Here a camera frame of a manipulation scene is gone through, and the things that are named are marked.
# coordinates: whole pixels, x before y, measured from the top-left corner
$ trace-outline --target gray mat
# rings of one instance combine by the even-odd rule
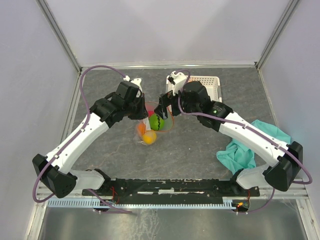
[[[142,78],[146,101],[158,102],[165,92],[166,76],[173,69],[123,70],[133,78]],[[248,122],[255,119],[274,124],[262,83],[255,68],[196,68],[191,75],[220,78],[222,101]],[[84,92],[91,106],[115,91],[122,78],[111,70],[93,70],[87,74]],[[82,99],[73,124],[76,128],[86,115]],[[201,179],[232,176],[216,158],[231,138],[202,126],[194,116],[177,116],[174,128],[145,146],[133,140],[137,121],[124,119],[101,135],[80,156],[75,170],[100,168],[111,178]],[[257,165],[263,161],[256,155]]]

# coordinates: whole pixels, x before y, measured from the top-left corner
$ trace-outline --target white wall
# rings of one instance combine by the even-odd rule
[[[320,1],[304,0],[262,68],[279,126],[303,145],[307,186],[320,221]]]
[[[77,73],[34,0],[0,1],[0,239],[24,237],[32,159],[60,141]]]
[[[289,0],[47,0],[82,66],[254,64]]]

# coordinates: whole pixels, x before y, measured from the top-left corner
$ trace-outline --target gray floor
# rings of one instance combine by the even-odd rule
[[[166,76],[173,69],[123,70],[131,78],[142,78],[146,101],[158,102],[165,92]],[[259,119],[273,124],[270,107],[255,68],[196,68],[191,75],[220,78],[222,101],[248,122]],[[89,105],[115,91],[120,75],[111,70],[93,70],[84,82]],[[82,99],[76,111],[75,128],[86,115]],[[228,136],[202,126],[194,116],[177,116],[174,128],[155,144],[134,141],[137,121],[124,119],[101,135],[78,159],[76,170],[100,168],[111,178],[181,179],[232,176],[216,158],[231,141]],[[256,157],[257,165],[262,164]]]
[[[254,208],[263,204],[252,200]],[[101,214],[47,208],[39,240],[307,240],[295,200],[274,200],[263,211],[134,209]]]

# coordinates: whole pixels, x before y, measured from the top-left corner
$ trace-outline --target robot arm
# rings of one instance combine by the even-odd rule
[[[96,190],[108,178],[99,169],[78,171],[71,168],[87,147],[116,122],[120,122],[126,116],[132,120],[148,117],[140,83],[140,78],[122,81],[116,92],[94,103],[90,108],[90,118],[86,126],[84,124],[88,116],[53,151],[46,156],[37,154],[33,158],[32,163],[37,175],[48,164],[47,160],[55,159],[42,175],[41,181],[58,198],[67,196],[72,190]]]
[[[159,97],[155,113],[166,119],[168,117],[166,108],[171,105],[173,116],[179,115],[182,111],[197,115],[197,119],[205,127],[230,136],[257,153],[265,161],[265,165],[242,169],[233,176],[242,188],[250,189],[265,185],[267,182],[277,190],[287,191],[301,168],[280,148],[292,153],[302,163],[303,147],[297,142],[288,145],[262,132],[229,106],[222,102],[211,101],[205,86],[200,82],[186,83],[186,79],[181,72],[178,74],[173,72],[167,77],[167,82],[172,84],[172,90]]]

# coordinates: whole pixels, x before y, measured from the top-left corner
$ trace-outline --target purple cable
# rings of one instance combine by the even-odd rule
[[[202,116],[202,117],[206,117],[206,118],[210,118],[210,119],[214,119],[214,120],[218,120],[220,122],[225,122],[225,123],[231,123],[231,124],[235,124],[235,125],[239,125],[243,128],[247,128],[248,130],[250,130],[251,132],[257,134],[258,136],[260,136],[261,138],[263,138],[264,140],[268,141],[269,143],[271,143],[273,146],[275,146],[276,148],[278,147],[278,144],[276,144],[274,141],[272,141],[271,139],[269,139],[268,137],[266,137],[265,135],[263,135],[262,133],[260,133],[259,131],[255,130],[254,128],[250,127],[250,126],[246,126],[244,123],[238,122],[238,121],[233,121],[233,120],[228,120],[228,119],[224,119],[221,117],[217,117],[217,116],[212,116],[209,114],[205,114],[202,112],[192,112],[192,113],[186,113],[183,111],[182,107],[181,107],[181,103],[180,103],[181,99],[180,97],[178,98],[178,106],[179,106],[179,110],[182,114],[184,115],[193,115],[193,116]],[[294,184],[311,184],[313,179],[309,173],[309,171],[305,168],[305,166],[288,150],[284,149],[282,146],[278,147],[281,151],[283,151],[284,153],[286,153],[287,155],[289,155],[298,165],[299,167],[305,172],[305,174],[307,175],[307,177],[309,178],[308,181],[293,181]]]
[[[67,141],[65,143],[65,145],[63,145],[59,151],[56,153],[57,156],[59,156],[63,150],[66,149],[67,146],[69,146],[70,143],[72,143],[73,140],[75,140],[79,134],[81,133],[81,130],[84,130],[90,120],[90,107],[89,107],[89,104],[88,104],[88,101],[87,101],[87,98],[85,96],[85,93],[84,93],[84,89],[83,89],[83,80],[84,80],[84,77],[85,75],[87,74],[87,72],[89,72],[90,70],[92,69],[96,69],[96,68],[106,68],[106,69],[111,69],[111,70],[114,70],[115,72],[119,73],[123,78],[126,77],[126,75],[124,75],[122,72],[120,72],[119,70],[115,69],[114,67],[112,66],[106,66],[106,65],[96,65],[96,66],[91,66],[89,67],[88,69],[86,69],[81,77],[80,77],[80,84],[79,84],[79,89],[80,89],[80,92],[81,92],[81,96],[82,96],[82,99],[84,101],[84,104],[85,104],[85,108],[86,108],[86,119],[84,121],[84,124],[83,124],[83,127],[77,131],[75,133],[75,135],[73,137],[70,138],[69,141]],[[39,200],[37,199],[37,187],[38,187],[38,184],[43,176],[43,174],[45,173],[45,171],[48,169],[48,167],[56,160],[55,157],[53,157],[45,166],[44,168],[40,171],[38,177],[36,178],[35,180],[35,183],[34,183],[34,186],[33,186],[33,189],[32,189],[32,198],[33,200],[40,204],[40,203],[44,203],[45,201],[47,201],[48,199],[50,199],[52,196],[54,196],[54,193],[50,194],[48,197],[46,197],[45,199],[42,199],[42,200]],[[110,213],[131,213],[130,211],[125,211],[125,210],[121,210],[121,209],[118,209],[114,206],[112,206],[111,204],[108,204],[106,201],[104,201],[103,199],[101,199],[92,189],[88,189],[91,193],[93,193],[98,199],[100,199],[100,201],[102,201],[104,204],[108,205],[109,207],[111,208],[114,208],[114,209],[117,209],[118,212],[110,212]]]
[[[179,69],[179,70],[174,71],[175,74],[182,73],[182,72],[187,72],[188,73],[188,77],[186,78],[185,83],[184,83],[184,84],[186,84],[190,79],[191,73],[190,73],[190,71],[188,69]]]

